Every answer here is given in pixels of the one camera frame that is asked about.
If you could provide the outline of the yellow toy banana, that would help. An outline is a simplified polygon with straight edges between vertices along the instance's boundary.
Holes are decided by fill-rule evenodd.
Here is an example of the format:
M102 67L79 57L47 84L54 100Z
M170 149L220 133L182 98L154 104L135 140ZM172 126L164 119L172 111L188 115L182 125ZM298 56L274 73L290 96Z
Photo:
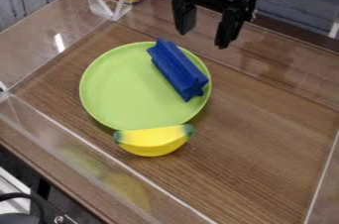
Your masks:
M191 139L191 124L140 130L115 131L112 139L130 153L142 157L159 157L175 152Z

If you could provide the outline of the green round plate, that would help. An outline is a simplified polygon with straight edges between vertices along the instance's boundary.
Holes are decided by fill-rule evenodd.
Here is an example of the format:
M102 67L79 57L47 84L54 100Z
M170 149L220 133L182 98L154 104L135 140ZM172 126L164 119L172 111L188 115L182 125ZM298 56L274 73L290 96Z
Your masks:
M152 42L122 45L87 66L80 101L90 117L114 130L135 130L187 123L204 109L212 86L186 101L155 67L147 50Z

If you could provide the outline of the clear acrylic tray walls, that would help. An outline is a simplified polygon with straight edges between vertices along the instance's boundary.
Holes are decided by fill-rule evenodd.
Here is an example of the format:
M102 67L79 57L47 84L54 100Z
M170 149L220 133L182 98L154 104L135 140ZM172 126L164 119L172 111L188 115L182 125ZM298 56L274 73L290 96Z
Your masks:
M246 25L216 48L219 14L175 31L170 0L118 22L56 0L0 32L0 147L108 224L339 224L339 53ZM87 114L79 86L108 50L174 41L204 62L212 96L191 142L143 158Z

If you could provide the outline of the blue star-shaped block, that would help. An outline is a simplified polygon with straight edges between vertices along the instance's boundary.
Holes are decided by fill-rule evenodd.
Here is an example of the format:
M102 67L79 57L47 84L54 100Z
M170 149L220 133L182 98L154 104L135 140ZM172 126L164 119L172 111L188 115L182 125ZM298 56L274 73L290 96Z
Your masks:
M210 79L179 47L172 42L158 39L155 46L148 48L147 52L154 65L183 100L188 102L195 96L202 96Z

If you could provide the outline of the clear acrylic corner bracket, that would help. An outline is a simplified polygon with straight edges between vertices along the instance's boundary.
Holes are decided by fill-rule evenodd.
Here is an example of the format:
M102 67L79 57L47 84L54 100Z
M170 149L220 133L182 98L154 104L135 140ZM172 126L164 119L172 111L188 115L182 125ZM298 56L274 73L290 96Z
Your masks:
M87 0L91 12L106 20L118 22L132 10L127 0Z

